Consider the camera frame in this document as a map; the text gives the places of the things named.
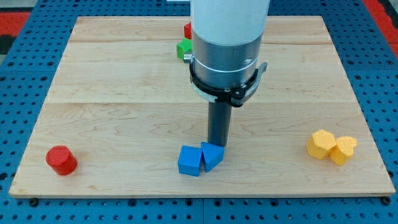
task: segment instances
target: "yellow block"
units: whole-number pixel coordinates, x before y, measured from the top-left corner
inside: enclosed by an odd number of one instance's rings
[[[335,146],[335,136],[321,129],[311,135],[307,143],[307,150],[310,156],[323,159],[330,154]]]
[[[330,153],[330,158],[336,164],[342,166],[348,159],[354,154],[354,147],[358,145],[358,141],[355,138],[349,136],[343,136],[336,139],[336,146]]]

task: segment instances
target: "blue pegboard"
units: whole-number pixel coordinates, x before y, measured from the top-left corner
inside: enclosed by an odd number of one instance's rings
[[[0,223],[396,223],[398,198],[16,200],[9,196],[77,16],[189,16],[165,0],[39,0],[0,67]],[[321,15],[395,187],[398,61],[360,0],[272,1]]]

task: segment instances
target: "wood grain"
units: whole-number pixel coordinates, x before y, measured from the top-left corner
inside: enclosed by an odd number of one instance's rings
[[[224,161],[178,173],[182,145],[207,135],[207,103],[176,57],[187,17],[80,17],[10,194],[19,198],[362,197],[394,186],[321,17],[269,17],[256,94],[231,118]],[[345,166],[310,157],[314,131],[355,137]],[[79,161],[57,176],[54,145]]]

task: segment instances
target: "green block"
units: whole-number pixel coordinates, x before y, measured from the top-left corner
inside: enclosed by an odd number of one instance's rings
[[[177,57],[184,59],[184,53],[192,51],[192,40],[184,38],[180,43],[177,44]]]

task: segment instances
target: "wooden table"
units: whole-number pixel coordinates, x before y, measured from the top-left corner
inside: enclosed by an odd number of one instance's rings
[[[188,17],[80,17],[10,194],[19,198],[357,197],[395,192],[321,17],[269,17],[256,94],[233,109],[224,161],[178,173],[206,140],[207,102],[176,57]],[[307,154],[326,129],[359,141],[345,166]],[[76,171],[45,155],[66,145]]]

